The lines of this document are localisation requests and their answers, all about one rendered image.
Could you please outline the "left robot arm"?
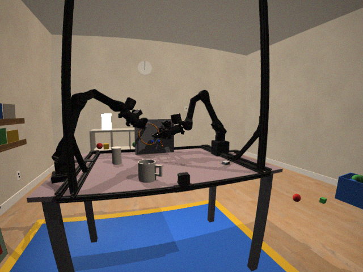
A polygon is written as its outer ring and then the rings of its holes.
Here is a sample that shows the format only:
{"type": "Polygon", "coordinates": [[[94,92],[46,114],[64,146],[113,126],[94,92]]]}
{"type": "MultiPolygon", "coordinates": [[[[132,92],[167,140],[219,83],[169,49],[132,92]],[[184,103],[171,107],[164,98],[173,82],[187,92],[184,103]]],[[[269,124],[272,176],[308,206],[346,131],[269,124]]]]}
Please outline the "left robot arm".
{"type": "MultiPolygon", "coordinates": [[[[88,93],[87,92],[75,93],[71,97],[71,115],[72,115],[71,118],[72,118],[73,133],[75,133],[75,128],[77,126],[81,110],[85,107],[87,101],[92,98],[108,105],[114,112],[120,112],[118,114],[119,118],[124,117],[126,120],[128,120],[132,116],[132,113],[134,113],[135,116],[139,119],[139,116],[143,114],[141,109],[133,110],[136,101],[134,99],[131,99],[130,97],[128,97],[126,99],[126,102],[123,103],[121,101],[111,99],[110,97],[102,94],[96,89],[89,91],[87,91],[88,93]],[[130,110],[132,110],[132,112],[130,110]]],[[[56,148],[56,152],[52,155],[52,159],[54,160],[54,167],[56,172],[55,176],[67,175],[64,137],[60,140],[56,148]]]]}

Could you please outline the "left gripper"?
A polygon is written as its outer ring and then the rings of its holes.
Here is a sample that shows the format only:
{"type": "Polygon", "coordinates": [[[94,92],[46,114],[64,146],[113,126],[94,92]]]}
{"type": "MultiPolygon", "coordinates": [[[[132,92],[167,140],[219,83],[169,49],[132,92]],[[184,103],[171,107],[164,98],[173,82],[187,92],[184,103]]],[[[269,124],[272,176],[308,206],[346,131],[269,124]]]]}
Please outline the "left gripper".
{"type": "Polygon", "coordinates": [[[146,125],[148,119],[147,118],[138,119],[135,116],[135,114],[132,113],[132,116],[126,121],[129,121],[129,122],[126,122],[126,126],[130,126],[130,124],[131,124],[131,125],[133,125],[134,128],[145,129],[145,125],[146,125]]]}

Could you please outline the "cream mug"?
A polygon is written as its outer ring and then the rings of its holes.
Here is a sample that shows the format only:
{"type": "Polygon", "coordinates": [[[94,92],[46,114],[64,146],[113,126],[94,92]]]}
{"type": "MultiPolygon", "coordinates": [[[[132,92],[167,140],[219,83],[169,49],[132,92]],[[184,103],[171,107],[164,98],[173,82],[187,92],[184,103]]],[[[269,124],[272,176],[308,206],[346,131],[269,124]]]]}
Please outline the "cream mug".
{"type": "Polygon", "coordinates": [[[156,180],[156,176],[162,177],[162,165],[157,165],[156,161],[151,159],[138,161],[138,179],[140,182],[153,182],[156,180]],[[156,173],[156,168],[159,168],[159,173],[156,173]]]}

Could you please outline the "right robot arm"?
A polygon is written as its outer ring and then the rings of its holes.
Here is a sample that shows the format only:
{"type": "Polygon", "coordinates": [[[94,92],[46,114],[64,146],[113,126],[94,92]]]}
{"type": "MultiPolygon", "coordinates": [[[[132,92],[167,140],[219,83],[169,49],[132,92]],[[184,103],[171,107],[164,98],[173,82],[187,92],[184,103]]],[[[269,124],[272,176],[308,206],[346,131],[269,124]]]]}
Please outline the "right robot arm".
{"type": "MultiPolygon", "coordinates": [[[[175,114],[171,116],[171,120],[172,123],[175,125],[175,130],[176,130],[176,134],[180,133],[184,134],[184,130],[191,130],[192,129],[192,125],[193,125],[193,113],[195,110],[195,105],[196,102],[201,100],[204,104],[205,107],[212,119],[212,129],[215,130],[216,132],[216,138],[215,141],[217,142],[226,142],[225,141],[225,134],[226,134],[226,129],[224,128],[222,122],[217,118],[217,115],[211,105],[210,102],[210,96],[209,96],[209,92],[207,90],[202,90],[201,92],[199,92],[198,95],[194,96],[193,98],[190,99],[190,103],[189,103],[189,108],[188,108],[188,112],[187,112],[187,116],[186,119],[184,120],[184,122],[181,119],[181,115],[179,114],[175,114]],[[177,125],[176,125],[177,124],[177,125]],[[182,127],[183,126],[183,127],[182,127]],[[220,133],[218,133],[220,131],[220,133]]],[[[170,130],[172,128],[171,126],[171,121],[167,121],[164,120],[162,121],[162,124],[164,126],[164,128],[167,128],[168,130],[170,130]]]]}

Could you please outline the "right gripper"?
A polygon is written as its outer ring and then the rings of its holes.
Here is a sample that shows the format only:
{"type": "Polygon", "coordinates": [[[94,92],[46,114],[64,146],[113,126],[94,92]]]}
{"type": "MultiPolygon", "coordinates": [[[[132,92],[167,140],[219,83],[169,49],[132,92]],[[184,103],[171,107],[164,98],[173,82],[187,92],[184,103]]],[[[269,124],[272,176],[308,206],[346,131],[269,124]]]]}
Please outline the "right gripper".
{"type": "Polygon", "coordinates": [[[162,139],[171,139],[172,135],[176,134],[176,130],[175,127],[173,126],[170,130],[168,130],[167,128],[159,128],[159,133],[156,132],[155,134],[152,135],[152,137],[154,138],[162,138],[162,139]]]}

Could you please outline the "cream cylinder with white top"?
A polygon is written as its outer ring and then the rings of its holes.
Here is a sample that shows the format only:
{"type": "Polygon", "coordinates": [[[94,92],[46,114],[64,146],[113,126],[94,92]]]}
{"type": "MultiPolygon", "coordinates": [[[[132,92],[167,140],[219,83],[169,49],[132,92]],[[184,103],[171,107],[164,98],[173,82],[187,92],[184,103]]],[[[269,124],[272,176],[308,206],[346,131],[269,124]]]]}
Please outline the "cream cylinder with white top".
{"type": "Polygon", "coordinates": [[[112,164],[122,164],[121,160],[121,147],[112,147],[112,164]]]}

